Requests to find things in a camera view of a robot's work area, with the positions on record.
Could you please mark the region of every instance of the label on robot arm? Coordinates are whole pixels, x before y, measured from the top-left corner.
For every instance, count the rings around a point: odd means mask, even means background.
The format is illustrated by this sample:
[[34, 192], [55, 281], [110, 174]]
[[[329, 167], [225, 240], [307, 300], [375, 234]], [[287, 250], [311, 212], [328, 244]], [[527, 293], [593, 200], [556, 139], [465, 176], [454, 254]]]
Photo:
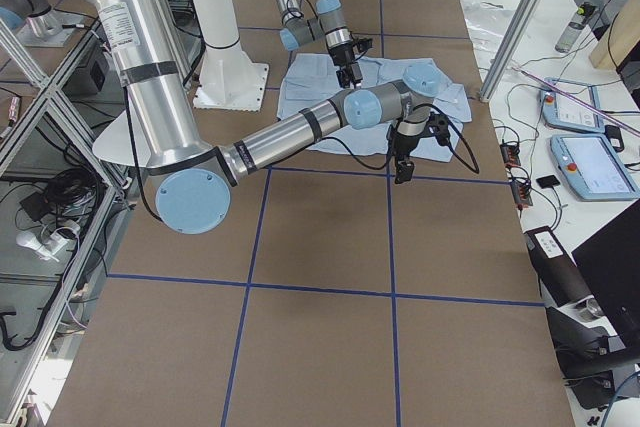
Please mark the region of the label on robot arm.
[[562, 255], [562, 249], [549, 232], [536, 234], [536, 240], [548, 258], [553, 259], [554, 257], [560, 257]]
[[110, 5], [100, 10], [99, 14], [112, 52], [140, 45], [140, 37], [127, 4], [119, 2]]

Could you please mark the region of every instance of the blue cable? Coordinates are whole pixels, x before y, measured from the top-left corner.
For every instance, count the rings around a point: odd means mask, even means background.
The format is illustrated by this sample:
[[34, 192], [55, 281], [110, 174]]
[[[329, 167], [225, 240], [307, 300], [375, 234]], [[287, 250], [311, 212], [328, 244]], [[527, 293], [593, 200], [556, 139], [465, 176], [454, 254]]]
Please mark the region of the blue cable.
[[600, 427], [605, 427], [605, 425], [607, 424], [607, 419], [609, 418], [609, 413], [611, 412], [611, 408], [613, 407], [613, 404], [615, 403], [616, 400], [618, 400], [618, 396], [620, 395], [620, 391], [622, 390], [622, 388], [627, 385], [627, 382], [629, 382], [631, 379], [640, 377], [640, 371], [638, 372], [634, 372], [633, 374], [631, 374], [629, 377], [627, 377], [626, 379], [624, 379], [624, 382], [622, 382], [618, 388], [616, 389], [615, 393], [613, 394], [613, 397], [611, 397], [611, 401], [609, 402], [609, 406], [607, 407], [607, 411], [604, 413], [604, 417], [602, 418], [602, 424], [600, 424]]

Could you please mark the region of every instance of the folded cloth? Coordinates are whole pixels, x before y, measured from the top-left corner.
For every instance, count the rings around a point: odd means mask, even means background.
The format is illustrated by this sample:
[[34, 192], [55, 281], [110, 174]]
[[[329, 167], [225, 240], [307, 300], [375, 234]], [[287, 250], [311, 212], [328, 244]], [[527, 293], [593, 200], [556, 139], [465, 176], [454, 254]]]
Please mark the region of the folded cloth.
[[[389, 60], [363, 57], [358, 62], [362, 71], [362, 87], [374, 87], [401, 79], [404, 69], [418, 61], [430, 62], [437, 68], [432, 59]], [[335, 71], [331, 57], [326, 54], [298, 54], [280, 87], [278, 118], [290, 117], [338, 93], [341, 88]], [[444, 73], [442, 73], [434, 105], [442, 109], [460, 131], [462, 131], [463, 122], [471, 121], [471, 109], [464, 86], [454, 84]], [[347, 126], [331, 136], [342, 140], [356, 155], [385, 154], [388, 129], [388, 123], [362, 130]], [[451, 129], [451, 145], [454, 149], [457, 143], [458, 136]], [[310, 146], [309, 149], [347, 154], [342, 145], [332, 140], [319, 142]], [[418, 147], [411, 155], [439, 162], [449, 162], [453, 156], [448, 148], [439, 146], [433, 138], [420, 140]]]

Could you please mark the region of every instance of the bottle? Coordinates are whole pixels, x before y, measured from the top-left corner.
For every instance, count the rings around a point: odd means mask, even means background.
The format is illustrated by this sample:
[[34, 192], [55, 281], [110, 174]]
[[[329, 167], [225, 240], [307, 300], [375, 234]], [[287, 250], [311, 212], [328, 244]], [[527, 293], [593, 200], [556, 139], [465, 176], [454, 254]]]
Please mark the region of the bottle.
[[564, 29], [564, 32], [562, 32], [562, 35], [556, 43], [556, 50], [558, 52], [567, 53], [571, 50], [573, 44], [578, 40], [580, 32], [582, 32], [582, 29], [586, 27], [595, 12], [596, 6], [588, 0], [578, 7], [577, 12], [571, 18], [569, 24], [567, 24], [567, 27]]

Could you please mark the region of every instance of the black monitor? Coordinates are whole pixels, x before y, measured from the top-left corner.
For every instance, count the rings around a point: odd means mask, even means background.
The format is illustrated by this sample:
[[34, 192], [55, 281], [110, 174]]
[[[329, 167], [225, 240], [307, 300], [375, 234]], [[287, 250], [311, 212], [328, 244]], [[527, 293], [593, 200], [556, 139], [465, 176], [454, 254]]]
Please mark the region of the black monitor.
[[640, 344], [640, 201], [573, 251], [593, 296], [627, 347]]

